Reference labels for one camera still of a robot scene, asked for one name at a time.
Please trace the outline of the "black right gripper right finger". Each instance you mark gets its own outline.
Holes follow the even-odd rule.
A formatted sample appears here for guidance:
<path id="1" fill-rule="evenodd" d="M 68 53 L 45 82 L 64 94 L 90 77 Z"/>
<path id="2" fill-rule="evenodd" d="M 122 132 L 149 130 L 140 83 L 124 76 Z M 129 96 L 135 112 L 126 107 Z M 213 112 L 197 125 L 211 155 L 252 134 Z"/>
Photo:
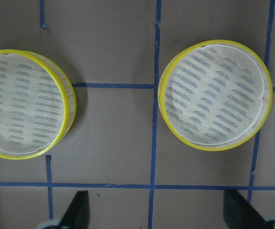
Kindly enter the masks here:
<path id="1" fill-rule="evenodd" d="M 275 219 L 265 219 L 236 190 L 224 190 L 224 221 L 229 229 L 275 229 Z"/>

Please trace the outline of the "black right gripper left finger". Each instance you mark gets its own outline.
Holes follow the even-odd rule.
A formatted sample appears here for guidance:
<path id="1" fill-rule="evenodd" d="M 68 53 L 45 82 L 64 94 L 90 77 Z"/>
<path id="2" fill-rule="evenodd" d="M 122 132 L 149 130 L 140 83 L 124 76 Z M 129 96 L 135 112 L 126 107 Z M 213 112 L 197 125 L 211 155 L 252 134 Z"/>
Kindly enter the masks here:
<path id="1" fill-rule="evenodd" d="M 78 191 L 59 222 L 60 229 L 87 229 L 90 223 L 88 191 Z"/>

